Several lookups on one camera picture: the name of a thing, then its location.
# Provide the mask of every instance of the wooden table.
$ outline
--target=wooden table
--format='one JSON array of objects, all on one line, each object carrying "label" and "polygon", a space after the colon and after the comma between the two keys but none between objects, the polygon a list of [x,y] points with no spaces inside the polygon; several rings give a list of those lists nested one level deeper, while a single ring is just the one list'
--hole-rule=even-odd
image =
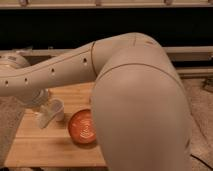
[{"label": "wooden table", "polygon": [[52,121],[43,130],[36,125],[35,114],[27,109],[5,161],[6,167],[95,167],[105,166],[98,145],[77,146],[67,131],[70,117],[90,108],[93,83],[50,89],[53,97],[65,105],[65,121]]}]

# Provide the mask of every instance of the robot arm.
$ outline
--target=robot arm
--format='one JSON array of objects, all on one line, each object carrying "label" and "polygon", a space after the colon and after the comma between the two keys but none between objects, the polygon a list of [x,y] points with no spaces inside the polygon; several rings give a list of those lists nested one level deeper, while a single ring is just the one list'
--hole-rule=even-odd
[{"label": "robot arm", "polygon": [[163,48],[139,33],[0,72],[0,96],[95,81],[92,114],[111,171],[188,171],[190,108]]}]

